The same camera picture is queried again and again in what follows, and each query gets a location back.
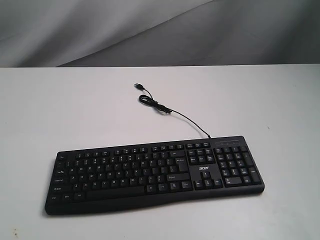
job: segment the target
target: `keyboard cable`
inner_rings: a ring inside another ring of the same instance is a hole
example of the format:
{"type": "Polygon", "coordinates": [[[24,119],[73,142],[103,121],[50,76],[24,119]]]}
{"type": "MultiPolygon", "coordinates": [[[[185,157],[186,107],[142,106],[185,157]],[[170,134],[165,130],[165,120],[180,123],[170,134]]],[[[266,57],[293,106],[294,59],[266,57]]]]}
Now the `keyboard cable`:
{"type": "Polygon", "coordinates": [[[191,120],[190,118],[188,118],[187,116],[183,115],[182,113],[180,113],[180,112],[178,112],[178,111],[175,111],[175,110],[173,110],[173,109],[170,109],[170,108],[168,108],[168,107],[166,107],[166,106],[164,106],[164,105],[161,105],[161,104],[159,104],[157,101],[155,101],[154,98],[152,97],[151,93],[150,93],[147,89],[145,89],[144,86],[142,86],[142,85],[139,84],[139,83],[136,83],[134,86],[135,86],[137,89],[139,89],[139,90],[142,90],[142,91],[145,90],[145,91],[150,95],[150,96],[147,96],[147,95],[144,95],[144,94],[140,95],[139,101],[140,101],[141,103],[143,103],[143,104],[145,104],[145,105],[148,105],[148,106],[151,106],[151,107],[154,107],[154,108],[158,109],[159,111],[165,112],[166,114],[171,114],[171,112],[174,112],[174,113],[176,113],[176,114],[179,114],[179,115],[181,115],[182,117],[188,119],[188,120],[189,120],[190,122],[192,122],[194,125],[196,125],[202,132],[204,132],[204,133],[208,136],[209,139],[211,138],[210,135],[209,135],[206,131],[204,131],[198,124],[196,124],[194,121],[192,121],[192,120],[191,120]]]}

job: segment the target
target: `gray cloth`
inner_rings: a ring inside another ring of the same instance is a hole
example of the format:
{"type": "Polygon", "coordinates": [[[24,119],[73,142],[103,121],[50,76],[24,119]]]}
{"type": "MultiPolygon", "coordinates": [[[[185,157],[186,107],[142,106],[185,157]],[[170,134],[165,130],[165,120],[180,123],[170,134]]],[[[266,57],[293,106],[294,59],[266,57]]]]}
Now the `gray cloth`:
{"type": "Polygon", "coordinates": [[[0,0],[0,67],[55,67],[210,0],[0,0]]]}
{"type": "Polygon", "coordinates": [[[63,67],[320,63],[319,0],[221,0],[63,67]]]}

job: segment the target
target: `black keyboard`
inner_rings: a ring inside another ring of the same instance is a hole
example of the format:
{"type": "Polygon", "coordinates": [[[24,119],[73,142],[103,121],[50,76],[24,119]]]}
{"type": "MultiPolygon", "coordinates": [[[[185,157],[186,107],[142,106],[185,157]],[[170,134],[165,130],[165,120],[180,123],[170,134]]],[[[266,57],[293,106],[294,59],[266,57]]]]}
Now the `black keyboard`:
{"type": "Polygon", "coordinates": [[[242,136],[61,151],[45,211],[121,211],[264,188],[242,136]]]}

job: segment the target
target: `keyboard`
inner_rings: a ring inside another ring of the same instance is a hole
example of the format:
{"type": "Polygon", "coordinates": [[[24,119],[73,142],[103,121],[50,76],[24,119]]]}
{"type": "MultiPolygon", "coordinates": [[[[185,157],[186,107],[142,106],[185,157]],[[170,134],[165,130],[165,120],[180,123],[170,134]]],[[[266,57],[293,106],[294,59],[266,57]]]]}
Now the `keyboard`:
{"type": "Polygon", "coordinates": [[[243,136],[157,142],[58,152],[44,208],[113,212],[264,188],[243,136]]]}

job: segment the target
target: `white tabletop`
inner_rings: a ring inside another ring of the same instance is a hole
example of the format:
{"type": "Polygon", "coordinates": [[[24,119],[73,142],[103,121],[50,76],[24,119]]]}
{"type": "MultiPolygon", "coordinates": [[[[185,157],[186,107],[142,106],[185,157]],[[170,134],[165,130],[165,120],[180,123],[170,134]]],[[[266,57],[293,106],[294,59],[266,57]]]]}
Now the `white tabletop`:
{"type": "Polygon", "coordinates": [[[319,239],[320,64],[0,69],[1,239],[319,239]],[[261,195],[48,216],[57,152],[243,135],[261,195]]]}

